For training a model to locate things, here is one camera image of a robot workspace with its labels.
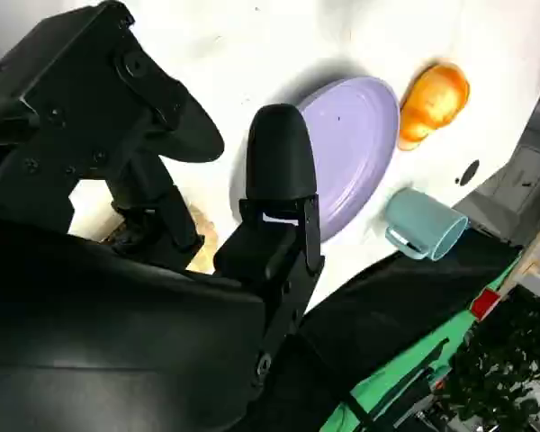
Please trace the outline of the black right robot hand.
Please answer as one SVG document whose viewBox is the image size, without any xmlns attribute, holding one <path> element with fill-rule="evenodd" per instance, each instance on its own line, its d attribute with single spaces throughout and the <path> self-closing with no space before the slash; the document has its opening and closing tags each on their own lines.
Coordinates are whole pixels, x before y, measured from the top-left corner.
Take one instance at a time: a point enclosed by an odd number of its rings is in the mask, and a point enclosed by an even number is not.
<svg viewBox="0 0 540 432">
<path fill-rule="evenodd" d="M 164 161 L 223 139 L 104 1 L 39 22 L 0 60 L 0 431 L 226 431 L 324 266 L 296 107 L 258 110 L 241 223 L 212 274 Z"/>
</svg>

